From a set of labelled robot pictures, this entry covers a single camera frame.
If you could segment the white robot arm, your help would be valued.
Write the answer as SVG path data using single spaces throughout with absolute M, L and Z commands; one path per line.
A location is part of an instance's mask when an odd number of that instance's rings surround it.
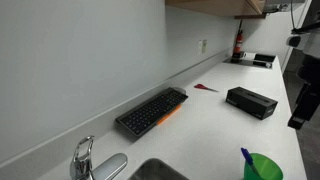
M 304 58 L 297 76 L 304 81 L 288 126 L 300 130 L 320 105 L 320 19 L 313 24 L 293 28 L 286 44 L 301 50 Z

